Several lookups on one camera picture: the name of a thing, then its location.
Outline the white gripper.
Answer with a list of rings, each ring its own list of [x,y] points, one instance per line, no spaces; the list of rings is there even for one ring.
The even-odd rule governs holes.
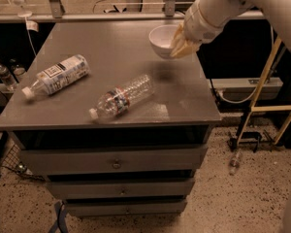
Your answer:
[[[183,23],[176,29],[170,44],[171,58],[182,58],[196,52],[200,45],[212,42],[222,31],[222,27],[211,25],[203,17],[199,7],[200,0],[195,0],[184,16]]]

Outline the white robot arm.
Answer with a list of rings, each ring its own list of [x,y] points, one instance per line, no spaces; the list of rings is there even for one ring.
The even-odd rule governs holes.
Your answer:
[[[291,0],[195,0],[172,41],[172,58],[182,58],[212,42],[229,20],[258,8],[291,53]]]

